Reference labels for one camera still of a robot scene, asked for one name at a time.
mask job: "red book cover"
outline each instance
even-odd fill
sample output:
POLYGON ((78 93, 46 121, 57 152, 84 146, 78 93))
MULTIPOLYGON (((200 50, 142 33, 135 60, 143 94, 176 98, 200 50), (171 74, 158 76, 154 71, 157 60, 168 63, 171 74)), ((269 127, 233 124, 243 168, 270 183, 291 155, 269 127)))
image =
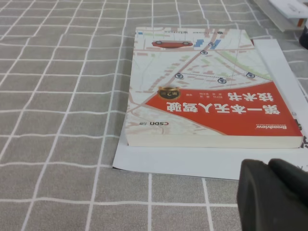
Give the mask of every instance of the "red book cover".
POLYGON ((126 134, 140 146, 181 135, 193 143, 182 146, 197 136, 302 137, 244 30, 147 27, 136 29, 126 134))

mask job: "black object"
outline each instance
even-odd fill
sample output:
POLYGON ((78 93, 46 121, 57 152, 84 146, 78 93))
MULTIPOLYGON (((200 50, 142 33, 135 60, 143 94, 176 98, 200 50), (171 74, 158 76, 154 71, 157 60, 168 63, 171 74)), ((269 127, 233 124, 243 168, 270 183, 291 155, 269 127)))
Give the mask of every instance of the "black object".
POLYGON ((308 49, 308 20, 306 22, 302 36, 299 38, 299 43, 308 49))
POLYGON ((243 231, 307 231, 308 173, 283 160, 244 160, 237 203, 243 231))

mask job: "red car illustration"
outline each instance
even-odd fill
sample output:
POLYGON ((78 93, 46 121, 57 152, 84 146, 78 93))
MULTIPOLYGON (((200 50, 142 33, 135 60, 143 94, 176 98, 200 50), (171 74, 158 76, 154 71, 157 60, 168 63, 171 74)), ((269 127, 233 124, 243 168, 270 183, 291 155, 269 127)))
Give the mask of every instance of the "red car illustration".
POLYGON ((193 44, 191 42, 180 42, 180 41, 156 41, 152 42, 152 45, 155 47, 161 48, 180 48, 180 47, 189 47, 193 44))

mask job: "gray tablecloth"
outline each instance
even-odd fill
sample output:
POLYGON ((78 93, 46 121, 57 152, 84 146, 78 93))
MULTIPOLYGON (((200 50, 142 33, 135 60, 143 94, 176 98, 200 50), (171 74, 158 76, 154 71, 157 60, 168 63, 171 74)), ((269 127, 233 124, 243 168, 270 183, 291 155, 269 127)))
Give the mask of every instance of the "gray tablecloth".
POLYGON ((111 169, 135 27, 207 24, 277 38, 308 91, 300 34, 249 0, 1 0, 0 230, 239 231, 236 181, 111 169))

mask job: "paper sheet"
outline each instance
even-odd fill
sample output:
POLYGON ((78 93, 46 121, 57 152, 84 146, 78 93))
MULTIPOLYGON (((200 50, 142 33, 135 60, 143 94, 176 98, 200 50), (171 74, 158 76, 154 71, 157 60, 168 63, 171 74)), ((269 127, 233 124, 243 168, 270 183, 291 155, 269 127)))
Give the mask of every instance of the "paper sheet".
MULTIPOLYGON (((297 113, 302 128, 308 131, 308 119, 305 119, 305 115, 308 115, 308 103, 278 42, 275 39, 254 42, 276 79, 277 87, 297 113)), ((305 147, 299 149, 130 147, 126 141, 124 128, 115 155, 113 167, 119 169, 231 180, 239 179, 241 162, 244 159, 257 159, 267 163, 272 158, 281 158, 308 171, 308 148, 305 147)))

